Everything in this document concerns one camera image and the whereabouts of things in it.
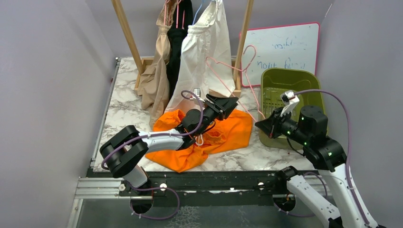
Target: white pants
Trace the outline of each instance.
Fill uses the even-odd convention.
[[[226,97],[231,95],[206,65],[206,57],[212,57],[231,65],[230,37],[222,0],[211,1],[199,20],[193,26],[189,26],[188,35],[182,43],[178,82],[165,109],[166,112],[177,109],[187,112],[192,108],[197,108],[198,105],[182,98],[182,90],[193,91],[194,88],[200,88],[203,99],[209,90]],[[233,92],[235,84],[232,69],[222,64],[215,64],[211,60],[209,63]]]

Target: gray wall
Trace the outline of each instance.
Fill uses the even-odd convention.
[[[317,76],[345,102],[352,124],[351,169],[381,224],[401,227],[403,1],[336,0],[322,23]],[[346,121],[325,96],[331,135],[346,145]]]
[[[131,56],[111,1],[86,0],[86,2],[113,53],[119,57]],[[155,22],[163,7],[163,0],[121,0],[121,2],[140,56],[153,56],[158,31]],[[201,2],[202,0],[192,0],[194,13]],[[208,2],[209,0],[206,0],[202,10],[206,8]],[[249,28],[321,22],[332,2],[334,0],[255,0]],[[246,3],[246,0],[224,0],[233,55],[238,48]]]
[[[65,227],[114,55],[84,0],[0,1],[0,31],[0,227]]]

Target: white marble surface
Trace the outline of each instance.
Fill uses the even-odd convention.
[[[134,125],[143,131],[150,131],[147,110],[141,109],[141,98],[134,93],[137,69],[133,58],[122,58],[110,106],[103,127],[100,145],[127,125]],[[257,105],[250,89],[242,89],[240,101],[257,118]],[[101,168],[102,156],[98,152],[94,171],[105,171]],[[147,158],[139,162],[146,171],[170,171]],[[209,155],[200,166],[189,171],[259,171],[279,170],[292,165],[299,170],[311,170],[312,164],[301,155],[288,150],[264,146],[258,137],[258,129],[253,127],[249,146],[238,150]]]

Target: plastic bin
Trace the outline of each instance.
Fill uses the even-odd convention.
[[[318,79],[310,72],[282,68],[271,68],[263,72],[260,84],[260,110],[267,117],[273,110],[284,106],[280,95],[287,90],[302,91],[306,89],[320,89]],[[291,119],[298,121],[299,111],[305,105],[316,105],[325,113],[325,106],[321,93],[305,93],[298,95],[299,103],[291,114]],[[270,139],[262,131],[259,131],[259,139],[265,146],[281,149],[290,149],[285,136]],[[295,149],[301,149],[302,145],[291,140]]]

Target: wooden rack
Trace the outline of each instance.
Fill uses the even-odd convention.
[[[139,79],[140,75],[145,71],[145,69],[151,65],[153,62],[153,58],[140,58],[140,55],[137,50],[136,43],[134,42],[134,38],[132,35],[132,31],[130,30],[129,23],[127,22],[126,14],[125,11],[123,10],[123,6],[120,0],[111,0],[113,7],[115,9],[117,18],[119,19],[120,26],[122,27],[123,33],[126,37],[127,44],[129,45],[130,52],[133,55],[134,62],[136,63],[137,69],[138,69],[138,75],[137,75],[137,81],[134,87],[134,90],[137,90],[138,84],[139,84]],[[250,21],[250,14],[252,12],[252,7],[253,7],[253,1],[254,0],[248,0],[246,10],[245,10],[245,15],[243,18],[243,24],[242,24],[242,30],[240,33],[240,42],[238,44],[238,51],[237,51],[237,57],[235,61],[232,62],[232,65],[236,68],[240,68],[240,60],[242,57],[242,51],[243,47],[245,45],[245,38],[246,38],[246,32],[248,30],[249,26],[249,21]],[[233,71],[233,78],[234,78],[234,83],[235,83],[235,90],[234,90],[234,95],[237,97],[240,97],[240,91],[241,91],[241,85],[240,85],[240,73],[237,70]],[[210,91],[212,95],[219,95],[220,94]]]

